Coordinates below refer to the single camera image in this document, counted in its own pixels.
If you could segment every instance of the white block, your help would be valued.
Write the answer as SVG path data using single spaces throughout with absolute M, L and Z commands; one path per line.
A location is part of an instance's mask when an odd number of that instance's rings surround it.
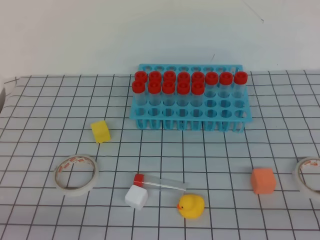
M 148 199 L 148 192 L 142 187 L 132 185 L 125 195 L 124 201 L 130 207 L 141 210 Z

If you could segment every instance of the orange sponge cube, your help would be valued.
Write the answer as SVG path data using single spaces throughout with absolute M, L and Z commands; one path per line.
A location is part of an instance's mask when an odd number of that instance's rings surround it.
M 276 178 L 272 168 L 253 169 L 251 184 L 255 194 L 272 194 L 276 188 Z

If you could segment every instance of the tape roll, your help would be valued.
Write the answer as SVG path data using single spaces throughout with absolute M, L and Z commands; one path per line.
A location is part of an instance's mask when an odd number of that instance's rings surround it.
M 300 175 L 300 170 L 302 170 L 305 167 L 320 167 L 320 158 L 307 157 L 302 159 L 297 163 L 294 172 L 292 173 L 299 191 L 302 192 L 306 197 L 320 202 L 320 191 L 313 190 L 312 188 L 307 186 L 304 183 L 302 176 Z
M 59 178 L 63 170 L 67 170 L 72 167 L 73 164 L 89 164 L 93 167 L 93 175 L 91 180 L 84 186 L 69 188 L 64 187 L 60 182 Z M 72 155 L 69 156 L 66 160 L 64 160 L 55 170 L 54 173 L 54 182 L 56 185 L 56 189 L 63 192 L 64 195 L 70 197 L 81 196 L 87 192 L 89 192 L 97 183 L 99 177 L 99 170 L 96 161 L 87 155 Z

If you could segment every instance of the blue test tube rack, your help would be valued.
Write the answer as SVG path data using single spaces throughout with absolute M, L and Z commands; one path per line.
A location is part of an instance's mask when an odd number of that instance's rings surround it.
M 242 71 L 243 67 L 242 65 L 140 64 L 138 70 L 145 71 L 147 74 L 152 71 L 159 71 L 162 76 L 166 71 L 174 71 L 177 76 L 180 72 L 188 72 L 192 75 L 192 73 L 198 71 L 204 74 L 216 72 L 218 75 L 223 72 L 230 72 L 234 75 L 236 72 Z M 203 95 L 203 102 L 199 107 L 190 104 L 191 94 L 189 95 L 188 105 L 183 107 L 177 105 L 176 100 L 172 106 L 165 106 L 163 102 L 157 106 L 152 106 L 148 94 L 146 95 L 145 105 L 137 105 L 135 98 L 133 98 L 130 118 L 136 121 L 138 129 L 146 129 L 149 126 L 150 129 L 156 130 L 161 128 L 162 123 L 165 130 L 191 129 L 198 131 L 203 127 L 204 131 L 216 129 L 220 132 L 229 130 L 243 132 L 245 124 L 252 122 L 247 87 L 241 98 L 233 97 L 232 91 L 226 98 L 220 97 L 217 93 L 214 97 Z

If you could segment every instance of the white background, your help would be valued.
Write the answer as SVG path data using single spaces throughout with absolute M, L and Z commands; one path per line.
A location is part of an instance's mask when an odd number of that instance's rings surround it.
M 132 73 L 140 63 L 320 68 L 318 0 L 245 2 L 256 13 L 242 0 L 1 0 L 0 75 Z

